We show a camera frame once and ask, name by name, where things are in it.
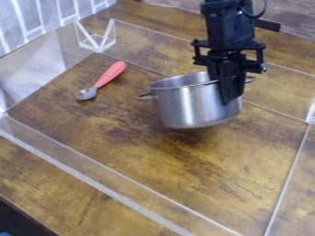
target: spoon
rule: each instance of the spoon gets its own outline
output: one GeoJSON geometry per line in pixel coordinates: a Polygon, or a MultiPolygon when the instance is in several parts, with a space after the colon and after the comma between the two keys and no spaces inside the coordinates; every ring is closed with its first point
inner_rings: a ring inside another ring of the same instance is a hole
{"type": "Polygon", "coordinates": [[[89,100],[96,96],[97,89],[104,86],[109,81],[112,81],[124,71],[127,65],[124,62],[116,62],[103,73],[103,76],[95,83],[93,87],[80,90],[75,97],[77,100],[89,100]]]}

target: red spoon handle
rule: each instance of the red spoon handle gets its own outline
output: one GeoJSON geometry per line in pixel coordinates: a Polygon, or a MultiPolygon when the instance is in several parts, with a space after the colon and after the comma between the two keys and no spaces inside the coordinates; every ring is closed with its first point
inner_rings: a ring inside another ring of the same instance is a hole
{"type": "Polygon", "coordinates": [[[95,83],[95,86],[100,88],[104,86],[111,80],[113,80],[120,73],[124,71],[127,65],[124,62],[116,62],[113,65],[108,68],[108,70],[103,73],[103,76],[95,83]]]}

